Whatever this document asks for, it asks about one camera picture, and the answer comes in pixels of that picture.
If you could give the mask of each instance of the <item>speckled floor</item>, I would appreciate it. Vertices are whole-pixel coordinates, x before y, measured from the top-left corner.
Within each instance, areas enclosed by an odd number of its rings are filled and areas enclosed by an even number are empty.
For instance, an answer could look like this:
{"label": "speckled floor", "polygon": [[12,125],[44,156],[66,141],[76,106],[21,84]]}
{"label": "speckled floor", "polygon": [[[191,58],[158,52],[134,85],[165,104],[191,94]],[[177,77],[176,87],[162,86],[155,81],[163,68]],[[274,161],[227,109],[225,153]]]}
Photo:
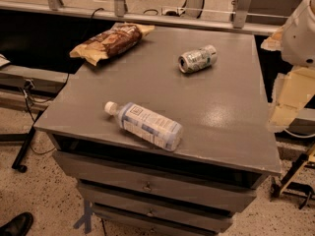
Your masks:
{"label": "speckled floor", "polygon": [[[32,120],[23,110],[0,108],[0,133],[25,132]],[[36,152],[53,148],[44,133],[37,132],[31,146]],[[30,211],[34,223],[30,236],[80,236],[85,234],[84,224],[75,229],[74,224],[84,213],[84,201],[76,190],[76,180],[66,176],[51,157],[52,152],[38,155],[28,150],[24,164],[26,173],[11,168],[19,144],[0,145],[0,225],[13,216]],[[283,161],[283,174],[290,168]],[[315,171],[305,169],[297,180],[312,184]],[[315,235],[315,206],[303,210],[297,207],[301,199],[283,196],[270,202],[271,179],[268,178],[257,191],[257,199],[242,213],[234,216],[232,226],[221,236],[289,236]],[[105,221],[107,236],[154,236],[147,231]],[[92,216],[92,236],[105,235],[101,220]]]}

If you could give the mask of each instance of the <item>brown snack bag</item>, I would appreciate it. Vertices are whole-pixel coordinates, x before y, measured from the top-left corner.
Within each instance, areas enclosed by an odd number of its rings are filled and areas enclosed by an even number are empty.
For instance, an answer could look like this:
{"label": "brown snack bag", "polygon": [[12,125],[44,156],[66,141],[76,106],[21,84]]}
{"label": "brown snack bag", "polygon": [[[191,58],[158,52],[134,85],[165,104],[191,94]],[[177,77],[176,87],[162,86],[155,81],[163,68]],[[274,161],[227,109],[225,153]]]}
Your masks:
{"label": "brown snack bag", "polygon": [[85,58],[89,63],[96,65],[101,59],[108,59],[125,52],[154,29],[155,26],[125,23],[77,45],[70,52],[70,57]]}

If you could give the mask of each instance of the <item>drawer knob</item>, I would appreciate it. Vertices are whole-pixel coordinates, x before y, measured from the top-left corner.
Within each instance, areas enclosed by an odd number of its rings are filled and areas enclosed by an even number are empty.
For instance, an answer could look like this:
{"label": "drawer knob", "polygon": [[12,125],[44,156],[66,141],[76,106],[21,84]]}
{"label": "drawer knob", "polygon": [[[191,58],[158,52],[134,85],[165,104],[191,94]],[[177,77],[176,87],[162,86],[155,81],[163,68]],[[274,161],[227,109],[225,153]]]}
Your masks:
{"label": "drawer knob", "polygon": [[147,193],[150,193],[152,191],[151,187],[150,187],[150,182],[147,182],[147,185],[145,185],[143,187],[144,191],[146,191]]}
{"label": "drawer knob", "polygon": [[150,211],[147,213],[147,216],[148,217],[154,217],[155,215],[154,215],[153,211],[150,209]]}

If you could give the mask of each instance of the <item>white bottle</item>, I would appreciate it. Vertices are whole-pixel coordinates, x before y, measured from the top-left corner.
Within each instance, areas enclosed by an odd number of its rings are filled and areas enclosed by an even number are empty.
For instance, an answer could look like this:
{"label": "white bottle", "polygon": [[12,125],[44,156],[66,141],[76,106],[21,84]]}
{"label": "white bottle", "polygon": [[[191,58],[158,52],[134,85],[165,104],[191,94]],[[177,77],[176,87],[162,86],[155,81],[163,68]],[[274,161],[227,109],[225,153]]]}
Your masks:
{"label": "white bottle", "polygon": [[106,113],[115,116],[120,128],[168,151],[176,150],[183,133],[183,127],[164,116],[134,104],[118,106],[108,101]]}

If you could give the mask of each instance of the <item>white cable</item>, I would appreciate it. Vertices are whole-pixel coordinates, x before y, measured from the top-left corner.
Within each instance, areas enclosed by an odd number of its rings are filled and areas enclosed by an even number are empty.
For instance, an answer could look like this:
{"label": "white cable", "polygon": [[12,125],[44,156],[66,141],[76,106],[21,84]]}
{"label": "white cable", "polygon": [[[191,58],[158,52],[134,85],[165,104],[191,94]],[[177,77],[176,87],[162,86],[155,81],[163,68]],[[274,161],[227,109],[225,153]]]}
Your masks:
{"label": "white cable", "polygon": [[287,129],[284,129],[288,134],[292,135],[293,137],[296,137],[296,138],[301,138],[301,139],[307,139],[307,138],[315,138],[315,134],[312,134],[312,135],[309,135],[309,136],[299,136],[299,135],[296,135],[292,132],[290,132],[289,130]]}

